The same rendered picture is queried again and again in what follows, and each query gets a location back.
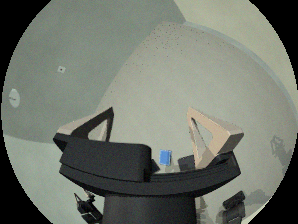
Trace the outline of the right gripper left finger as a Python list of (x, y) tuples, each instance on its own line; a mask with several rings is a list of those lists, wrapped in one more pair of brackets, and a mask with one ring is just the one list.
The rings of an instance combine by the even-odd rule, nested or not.
[[(105, 121), (106, 120), (106, 121)], [(108, 107), (97, 113), (78, 119), (66, 125), (63, 125), (57, 131), (58, 133), (67, 134), (72, 137), (88, 139), (88, 134), (99, 124), (105, 121), (102, 132), (98, 141), (109, 142), (112, 125), (114, 120), (113, 107)]]

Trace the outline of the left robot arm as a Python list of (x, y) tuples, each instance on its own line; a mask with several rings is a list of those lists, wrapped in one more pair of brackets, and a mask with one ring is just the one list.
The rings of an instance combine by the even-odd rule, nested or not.
[[(81, 213), (81, 214), (84, 214), (82, 215), (81, 217), (88, 223), (88, 224), (96, 224), (96, 223), (99, 223), (99, 224), (102, 224), (102, 217), (103, 215), (99, 212), (99, 210), (96, 210), (96, 211), (93, 211), (95, 210), (95, 206), (91, 203), (91, 202), (88, 202), (86, 203), (85, 205), (81, 204), (81, 203), (78, 203), (77, 204), (77, 209), (78, 211)], [(91, 211), (92, 212), (91, 212)], [(85, 213), (87, 214), (85, 214)], [(89, 212), (91, 212), (91, 214), (96, 218), (94, 218), (93, 216), (91, 216), (91, 214), (89, 214)], [(101, 217), (102, 216), (102, 217)], [(98, 220), (98, 221), (97, 221)]]

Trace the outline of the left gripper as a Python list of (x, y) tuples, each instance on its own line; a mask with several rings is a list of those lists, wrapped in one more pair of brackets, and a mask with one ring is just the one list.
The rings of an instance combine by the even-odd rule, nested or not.
[[(90, 193), (89, 191), (85, 190), (84, 188), (82, 188), (82, 189), (83, 189), (83, 191), (84, 191), (86, 197), (89, 197), (90, 200), (88, 199), (87, 201), (82, 201), (82, 200), (76, 195), (76, 193), (74, 193), (74, 196), (77, 197), (77, 198), (79, 199), (79, 201), (77, 201), (77, 198), (75, 198), (76, 205), (77, 205), (78, 203), (81, 203), (81, 204), (85, 205), (85, 204), (88, 203), (88, 202), (92, 202), (92, 204), (93, 204), (93, 202), (95, 201), (95, 199), (94, 199), (94, 195), (93, 195), (92, 193)], [(85, 191), (86, 191), (87, 193), (86, 193)], [(87, 195), (87, 194), (90, 194), (90, 195)]]

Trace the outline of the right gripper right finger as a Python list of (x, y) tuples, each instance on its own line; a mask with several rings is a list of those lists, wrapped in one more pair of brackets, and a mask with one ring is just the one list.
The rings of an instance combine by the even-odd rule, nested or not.
[[(193, 107), (188, 108), (187, 119), (196, 170), (206, 168), (217, 155), (233, 151), (244, 136), (244, 132), (240, 127), (208, 115)], [(199, 133), (195, 120), (213, 135), (208, 148)]]

